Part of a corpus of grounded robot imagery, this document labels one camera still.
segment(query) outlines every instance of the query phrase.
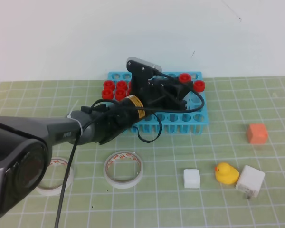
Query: orange block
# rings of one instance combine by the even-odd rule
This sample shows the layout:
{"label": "orange block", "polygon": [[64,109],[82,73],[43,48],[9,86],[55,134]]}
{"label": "orange block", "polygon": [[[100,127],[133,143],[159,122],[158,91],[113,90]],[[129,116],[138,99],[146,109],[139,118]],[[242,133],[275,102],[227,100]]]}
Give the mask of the orange block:
{"label": "orange block", "polygon": [[265,144],[268,137],[264,124],[250,124],[247,130],[247,138],[250,144]]}

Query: white tape roll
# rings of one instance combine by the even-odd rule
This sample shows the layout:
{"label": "white tape roll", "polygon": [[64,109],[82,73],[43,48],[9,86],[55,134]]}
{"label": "white tape roll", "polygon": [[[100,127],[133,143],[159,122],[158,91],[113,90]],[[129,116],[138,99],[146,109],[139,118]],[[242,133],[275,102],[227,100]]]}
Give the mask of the white tape roll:
{"label": "white tape roll", "polygon": [[[67,166],[67,164],[68,164],[67,159],[61,158],[61,157],[53,157],[49,166],[52,166],[52,165],[65,165],[65,166]],[[67,178],[67,182],[66,182],[66,189],[68,187],[70,187],[70,185],[73,182],[74,182],[74,172],[73,172],[73,169],[71,167],[68,178]],[[61,189],[62,189],[62,184],[58,187],[55,187],[55,188],[43,188],[39,185],[36,187],[36,191],[43,196],[59,195],[61,193]]]}
{"label": "white tape roll", "polygon": [[[129,158],[129,159],[135,160],[138,163],[138,166],[140,167],[140,171],[138,175],[132,180],[129,180],[129,181],[113,180],[108,175],[109,167],[114,163],[115,160],[123,159],[123,158]],[[128,189],[128,188],[134,187],[136,184],[138,184],[138,182],[140,182],[140,180],[143,177],[142,160],[136,153],[130,152],[130,151],[119,151],[119,152],[113,153],[110,157],[107,158],[107,160],[104,163],[104,177],[107,180],[107,182],[114,188]]]}

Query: yellow rubber duck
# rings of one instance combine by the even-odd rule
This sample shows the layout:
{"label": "yellow rubber duck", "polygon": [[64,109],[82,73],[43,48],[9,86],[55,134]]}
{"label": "yellow rubber duck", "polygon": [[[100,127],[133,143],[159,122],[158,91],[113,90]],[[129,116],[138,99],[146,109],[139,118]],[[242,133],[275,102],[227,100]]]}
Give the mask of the yellow rubber duck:
{"label": "yellow rubber duck", "polygon": [[228,163],[220,163],[215,167],[215,177],[222,184],[234,184],[238,181],[239,172]]}

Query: power adapter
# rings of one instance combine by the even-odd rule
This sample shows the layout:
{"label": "power adapter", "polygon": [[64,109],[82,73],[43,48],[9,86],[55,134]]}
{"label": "power adapter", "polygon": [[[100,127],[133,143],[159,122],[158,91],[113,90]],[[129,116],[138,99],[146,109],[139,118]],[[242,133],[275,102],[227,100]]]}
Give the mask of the power adapter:
{"label": "power adapter", "polygon": [[264,177],[264,172],[246,165],[238,179],[236,189],[246,193],[248,199],[257,197]]}

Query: grid mat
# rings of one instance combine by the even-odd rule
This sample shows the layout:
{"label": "grid mat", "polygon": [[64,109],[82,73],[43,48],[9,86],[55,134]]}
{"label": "grid mat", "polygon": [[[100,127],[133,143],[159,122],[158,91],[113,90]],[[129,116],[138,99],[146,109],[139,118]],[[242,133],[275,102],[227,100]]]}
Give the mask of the grid mat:
{"label": "grid mat", "polygon": [[[205,82],[210,124],[202,135],[163,134],[148,144],[124,133],[102,146],[79,146],[75,182],[66,191],[59,227],[285,228],[285,77]],[[91,105],[100,98],[102,83],[2,83],[0,115],[65,116],[76,100],[78,105]],[[250,123],[267,126],[267,144],[247,143]],[[68,143],[55,146],[53,156],[68,158],[70,150]],[[103,177],[103,162],[117,150],[135,151],[143,159],[144,177],[134,188],[113,189]],[[214,166],[219,162],[240,171],[244,165],[264,171],[259,196],[248,201],[233,186],[216,182]],[[200,189],[184,188],[182,174],[188,168],[199,169]],[[118,175],[125,175],[123,169]],[[61,176],[54,169],[45,181],[53,184]],[[58,198],[33,191],[0,219],[0,228],[53,227]]]}

